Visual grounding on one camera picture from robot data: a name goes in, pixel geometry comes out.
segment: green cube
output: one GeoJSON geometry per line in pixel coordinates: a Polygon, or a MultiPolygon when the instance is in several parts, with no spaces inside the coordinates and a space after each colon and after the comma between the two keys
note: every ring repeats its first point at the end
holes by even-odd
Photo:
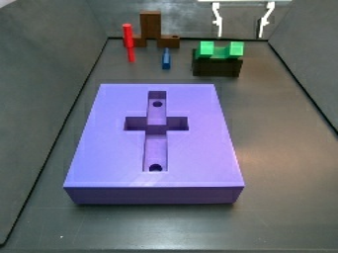
{"type": "Polygon", "coordinates": [[[214,42],[201,42],[196,51],[196,58],[210,58],[214,54],[214,42]]]}
{"type": "Polygon", "coordinates": [[[245,43],[244,42],[230,42],[226,46],[226,58],[240,58],[245,54],[245,43]]]}

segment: gray table surface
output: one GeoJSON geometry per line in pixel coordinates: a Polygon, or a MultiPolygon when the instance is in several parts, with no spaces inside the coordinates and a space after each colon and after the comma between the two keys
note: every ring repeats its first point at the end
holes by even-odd
{"type": "Polygon", "coordinates": [[[162,70],[156,42],[129,63],[111,40],[5,251],[338,249],[338,138],[266,42],[241,77],[193,77],[192,49],[162,70]],[[62,184],[101,83],[214,83],[248,187],[236,205],[77,206],[62,184]]]}

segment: brown block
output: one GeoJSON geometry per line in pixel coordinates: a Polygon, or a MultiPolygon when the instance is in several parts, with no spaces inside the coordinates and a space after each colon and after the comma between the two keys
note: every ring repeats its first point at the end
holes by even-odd
{"type": "Polygon", "coordinates": [[[142,38],[142,35],[133,35],[134,47],[148,47],[148,40],[142,38]]]}
{"type": "Polygon", "coordinates": [[[162,37],[162,12],[161,11],[142,11],[142,38],[160,39],[162,37]]]}
{"type": "Polygon", "coordinates": [[[180,36],[162,36],[158,40],[158,47],[180,48],[180,36]]]}

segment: purple box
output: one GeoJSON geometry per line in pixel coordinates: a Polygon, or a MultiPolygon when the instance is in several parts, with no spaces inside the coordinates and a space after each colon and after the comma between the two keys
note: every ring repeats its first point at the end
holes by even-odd
{"type": "Polygon", "coordinates": [[[78,204],[234,203],[245,188],[213,84],[102,84],[63,187],[78,204]]]}

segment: green block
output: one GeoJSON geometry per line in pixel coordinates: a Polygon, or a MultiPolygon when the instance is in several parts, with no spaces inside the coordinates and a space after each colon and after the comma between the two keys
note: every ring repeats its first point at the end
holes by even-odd
{"type": "Polygon", "coordinates": [[[213,59],[225,59],[226,58],[226,47],[216,46],[214,54],[210,58],[213,58],[213,59]]]}
{"type": "Polygon", "coordinates": [[[245,54],[245,43],[244,42],[230,42],[226,46],[225,55],[226,58],[240,58],[245,54]]]}
{"type": "Polygon", "coordinates": [[[196,51],[196,58],[210,58],[214,54],[214,42],[201,42],[196,51]]]}

